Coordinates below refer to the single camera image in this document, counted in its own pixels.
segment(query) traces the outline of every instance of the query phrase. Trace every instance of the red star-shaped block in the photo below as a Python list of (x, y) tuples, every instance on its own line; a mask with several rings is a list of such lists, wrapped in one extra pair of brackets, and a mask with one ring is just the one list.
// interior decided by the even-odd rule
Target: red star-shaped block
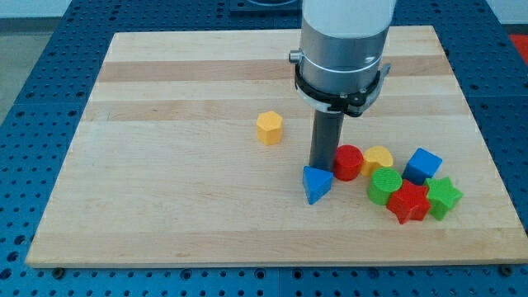
[(403, 180), (402, 187), (390, 196), (387, 209), (394, 212), (400, 224), (410, 219), (423, 220), (431, 209), (427, 199), (428, 188), (416, 186), (408, 180)]

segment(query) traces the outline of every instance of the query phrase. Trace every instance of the wooden board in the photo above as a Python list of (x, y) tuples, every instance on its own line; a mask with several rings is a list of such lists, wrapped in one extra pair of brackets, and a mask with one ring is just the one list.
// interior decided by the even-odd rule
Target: wooden board
[[(342, 142), (382, 144), (403, 170), (422, 146), (464, 193), (438, 222), (398, 224), (335, 181), (301, 183), (312, 109), (286, 61), (299, 32), (119, 33), (26, 259), (33, 267), (364, 266), (526, 262), (528, 240), (434, 30), (393, 27), (378, 102)], [(285, 118), (282, 143), (258, 113)]]

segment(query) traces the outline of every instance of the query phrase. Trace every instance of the red cylinder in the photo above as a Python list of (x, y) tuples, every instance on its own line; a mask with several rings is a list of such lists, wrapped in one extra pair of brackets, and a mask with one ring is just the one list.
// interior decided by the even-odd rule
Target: red cylinder
[(337, 148), (333, 175), (340, 181), (351, 181), (357, 177), (363, 164), (363, 153), (353, 145)]

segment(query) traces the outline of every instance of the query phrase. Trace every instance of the blue triangular prism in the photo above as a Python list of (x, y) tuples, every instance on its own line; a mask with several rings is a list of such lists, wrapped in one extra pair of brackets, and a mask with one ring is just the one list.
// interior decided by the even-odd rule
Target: blue triangular prism
[(332, 187), (333, 173), (304, 166), (303, 186), (310, 205), (319, 201)]

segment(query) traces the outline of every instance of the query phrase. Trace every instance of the green star-shaped block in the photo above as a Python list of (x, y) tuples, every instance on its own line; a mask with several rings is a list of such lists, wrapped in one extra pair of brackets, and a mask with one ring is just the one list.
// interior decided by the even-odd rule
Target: green star-shaped block
[(427, 199), (431, 203), (429, 213), (438, 220), (443, 220), (464, 195), (453, 186), (449, 177), (440, 180), (427, 178), (424, 185), (429, 187), (429, 192), (427, 192)]

